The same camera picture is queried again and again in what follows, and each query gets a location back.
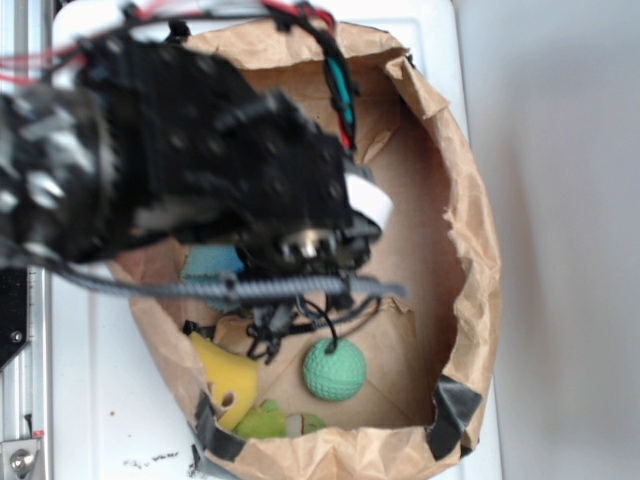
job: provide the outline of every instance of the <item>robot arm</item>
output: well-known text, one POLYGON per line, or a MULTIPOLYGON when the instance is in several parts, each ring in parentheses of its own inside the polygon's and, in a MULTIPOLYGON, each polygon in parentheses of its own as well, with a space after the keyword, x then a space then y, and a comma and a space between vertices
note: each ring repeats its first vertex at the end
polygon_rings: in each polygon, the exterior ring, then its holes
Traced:
MULTIPOLYGON (((282 91, 254 91, 224 58, 139 42, 130 28, 65 53, 81 65, 72 90, 39 83, 2 96, 3 266, 36 264, 80 281, 69 264, 167 236, 234 245, 246 266, 241 278, 208 290, 137 292, 239 300, 254 308, 250 333, 269 343, 270 358, 308 291, 323 290, 336 305, 350 304, 358 289, 374 297, 397 291, 356 278, 391 202, 353 163, 346 62, 309 22, 315 11, 300 8, 305 15, 272 13, 279 26, 302 26, 323 47, 342 142, 282 91)), ((140 17, 130 14, 129 26, 140 17)), ((108 287, 96 282, 84 284, 108 287)))

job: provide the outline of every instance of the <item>yellow sponge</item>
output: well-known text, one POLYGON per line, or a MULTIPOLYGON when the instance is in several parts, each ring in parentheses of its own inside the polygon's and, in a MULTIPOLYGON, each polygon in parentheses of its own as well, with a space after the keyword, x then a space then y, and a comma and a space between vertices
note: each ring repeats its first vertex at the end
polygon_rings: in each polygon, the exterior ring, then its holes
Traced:
POLYGON ((204 366, 213 399, 224 411, 218 423, 230 432, 256 401, 258 362, 227 352, 196 332, 189 338, 204 366))

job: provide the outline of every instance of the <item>blue object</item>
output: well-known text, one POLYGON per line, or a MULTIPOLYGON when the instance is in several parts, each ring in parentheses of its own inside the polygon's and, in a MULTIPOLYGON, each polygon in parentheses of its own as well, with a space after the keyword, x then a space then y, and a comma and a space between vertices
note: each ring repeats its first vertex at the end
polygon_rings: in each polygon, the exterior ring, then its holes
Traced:
MULTIPOLYGON (((235 247, 227 245, 198 245, 191 248, 180 278, 184 283, 212 283, 219 281, 223 272, 240 273, 244 263, 238 257, 235 247)), ((207 305, 216 310, 229 313, 240 307, 239 304, 209 300, 207 305)))

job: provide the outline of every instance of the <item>gray cable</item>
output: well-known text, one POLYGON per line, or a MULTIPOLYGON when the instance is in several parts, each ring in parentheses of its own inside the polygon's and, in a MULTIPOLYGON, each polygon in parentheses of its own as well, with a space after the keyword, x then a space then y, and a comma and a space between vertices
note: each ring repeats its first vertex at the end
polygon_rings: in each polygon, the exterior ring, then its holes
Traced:
POLYGON ((327 295, 364 293, 371 297, 406 296, 404 286, 383 284, 370 278, 307 276, 286 279, 238 280, 235 275, 221 276, 220 281, 193 284, 131 284, 86 275, 65 266, 55 270, 62 278, 88 290, 126 297, 202 298, 235 303, 267 303, 294 299, 311 292, 327 295))

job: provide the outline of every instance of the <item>toy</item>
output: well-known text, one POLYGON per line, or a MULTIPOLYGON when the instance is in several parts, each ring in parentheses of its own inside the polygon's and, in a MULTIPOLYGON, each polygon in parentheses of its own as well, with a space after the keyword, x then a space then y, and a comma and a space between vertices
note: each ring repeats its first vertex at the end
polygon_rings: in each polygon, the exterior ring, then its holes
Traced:
POLYGON ((304 381, 316 397, 340 402, 353 397, 367 378, 367 364, 360 349, 345 339, 320 340, 307 353, 304 381), (331 351, 333 342, 337 342, 331 351))
POLYGON ((245 439, 295 438, 324 427, 325 423, 317 415, 304 413, 287 416, 275 400, 266 400, 261 406, 249 410, 233 433, 245 439))
MULTIPOLYGON (((240 273, 244 270, 232 245, 196 245, 191 248, 187 261, 180 272, 180 279, 186 284, 220 282, 222 273, 240 273)), ((237 302, 208 300, 207 305, 222 313, 240 308, 237 302)))
POLYGON ((231 431, 244 417, 258 393, 258 362, 227 352, 197 332, 189 334, 204 366, 209 389, 224 410, 220 426, 231 431))

